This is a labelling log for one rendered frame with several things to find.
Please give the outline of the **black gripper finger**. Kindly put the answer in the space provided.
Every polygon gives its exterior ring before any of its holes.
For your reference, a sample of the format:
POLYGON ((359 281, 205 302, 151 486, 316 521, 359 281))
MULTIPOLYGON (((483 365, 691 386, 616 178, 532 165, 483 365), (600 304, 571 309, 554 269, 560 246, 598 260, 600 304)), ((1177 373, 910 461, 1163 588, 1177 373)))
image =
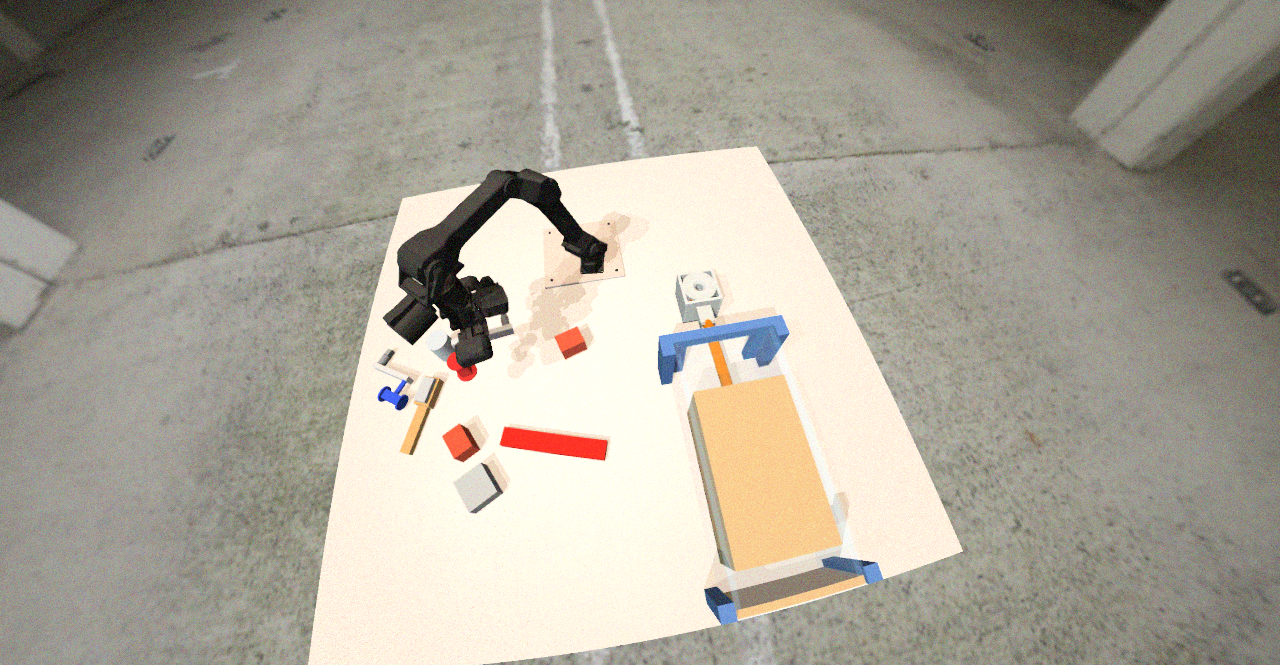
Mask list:
MULTIPOLYGON (((486 336, 488 336, 488 334, 489 334, 489 329, 488 329, 488 324, 484 324, 484 332, 485 332, 485 334, 486 334, 486 336)), ((458 341, 462 341, 462 340, 461 340, 461 332, 458 332, 458 334, 457 334, 457 336, 458 336, 458 341)))

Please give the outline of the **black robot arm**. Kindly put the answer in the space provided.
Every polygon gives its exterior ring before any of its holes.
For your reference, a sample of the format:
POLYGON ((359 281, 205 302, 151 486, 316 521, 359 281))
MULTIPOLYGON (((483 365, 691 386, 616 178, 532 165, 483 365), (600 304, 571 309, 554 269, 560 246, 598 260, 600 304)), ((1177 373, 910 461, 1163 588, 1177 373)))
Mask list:
MULTIPOLYGON (((397 249, 401 290, 407 293, 383 320, 404 341, 415 345, 439 318, 433 304, 453 311, 465 302, 467 292, 456 276, 465 269, 460 249, 485 226, 486 220, 509 197, 534 205, 563 235, 566 252, 580 258, 580 274, 604 272, 605 242, 588 235, 561 201, 561 187, 554 178, 536 170, 490 170, 485 182, 471 192, 448 217, 436 226, 422 229, 397 249), (413 278, 413 279, 412 279, 413 278), (417 279, 417 281, 416 281, 417 279), (421 285, 420 285, 421 283, 421 285)), ((480 279, 472 295, 472 311, 480 326, 486 318, 507 315, 509 299, 502 285, 490 276, 480 279)))

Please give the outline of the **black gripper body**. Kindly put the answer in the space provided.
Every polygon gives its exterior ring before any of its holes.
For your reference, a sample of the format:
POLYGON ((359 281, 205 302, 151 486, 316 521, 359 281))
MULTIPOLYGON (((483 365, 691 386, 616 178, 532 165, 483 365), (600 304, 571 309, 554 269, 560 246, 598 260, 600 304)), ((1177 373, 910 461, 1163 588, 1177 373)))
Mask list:
POLYGON ((460 329, 462 341, 456 341, 454 345, 456 361, 457 364, 468 368, 468 366, 477 364, 480 363, 480 361, 488 361, 493 358, 493 350, 492 350, 492 341, 484 332, 484 326, 480 326, 477 318, 474 315, 472 295, 470 295, 468 293, 477 290, 479 285, 477 278, 475 276, 460 278, 460 281, 462 283, 465 290, 467 292, 465 302, 462 302, 460 308, 453 311, 439 309, 439 317, 442 320, 443 318, 449 320, 451 331, 458 331, 460 329))

